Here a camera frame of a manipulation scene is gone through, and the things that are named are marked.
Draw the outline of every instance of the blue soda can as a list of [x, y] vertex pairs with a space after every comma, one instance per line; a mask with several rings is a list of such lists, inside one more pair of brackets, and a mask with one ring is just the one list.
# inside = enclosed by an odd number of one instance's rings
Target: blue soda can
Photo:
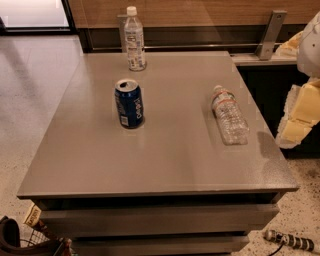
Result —
[[115, 99], [120, 124], [125, 128], [136, 128], [144, 120], [141, 89], [137, 81], [122, 79], [115, 85]]

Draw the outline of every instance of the metal bracket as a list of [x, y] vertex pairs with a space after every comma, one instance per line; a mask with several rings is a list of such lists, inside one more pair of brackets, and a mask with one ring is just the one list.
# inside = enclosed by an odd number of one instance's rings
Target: metal bracket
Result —
[[262, 41], [255, 53], [260, 60], [271, 59], [275, 42], [277, 40], [286, 15], [286, 11], [275, 10], [272, 12]]

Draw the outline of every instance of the speckled floor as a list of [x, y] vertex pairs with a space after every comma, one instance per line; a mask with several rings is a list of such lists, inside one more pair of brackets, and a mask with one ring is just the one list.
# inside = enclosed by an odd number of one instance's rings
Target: speckled floor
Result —
[[[30, 201], [17, 190], [82, 56], [77, 36], [0, 37], [0, 216], [22, 225]], [[279, 202], [280, 213], [265, 227], [320, 243], [320, 159], [288, 160], [300, 189]], [[268, 255], [278, 245], [249, 234], [250, 243], [233, 256]], [[311, 255], [284, 247], [277, 255]]]

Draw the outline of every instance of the plastic bottle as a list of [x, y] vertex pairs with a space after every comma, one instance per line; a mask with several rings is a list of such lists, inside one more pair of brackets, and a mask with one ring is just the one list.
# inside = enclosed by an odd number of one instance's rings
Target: plastic bottle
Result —
[[132, 71], [141, 71], [146, 68], [143, 27], [137, 17], [137, 8], [135, 6], [129, 6], [127, 8], [127, 15], [128, 18], [124, 26], [124, 35], [129, 69]]
[[249, 127], [241, 114], [236, 99], [230, 91], [220, 85], [214, 88], [212, 111], [226, 145], [248, 143]]

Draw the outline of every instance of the drawer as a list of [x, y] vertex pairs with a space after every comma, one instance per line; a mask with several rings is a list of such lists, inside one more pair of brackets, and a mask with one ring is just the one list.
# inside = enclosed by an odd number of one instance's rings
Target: drawer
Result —
[[41, 219], [61, 237], [133, 236], [262, 229], [276, 205], [138, 207], [43, 211]]
[[246, 236], [125, 239], [116, 241], [75, 241], [72, 248], [82, 255], [226, 255], [241, 250]]

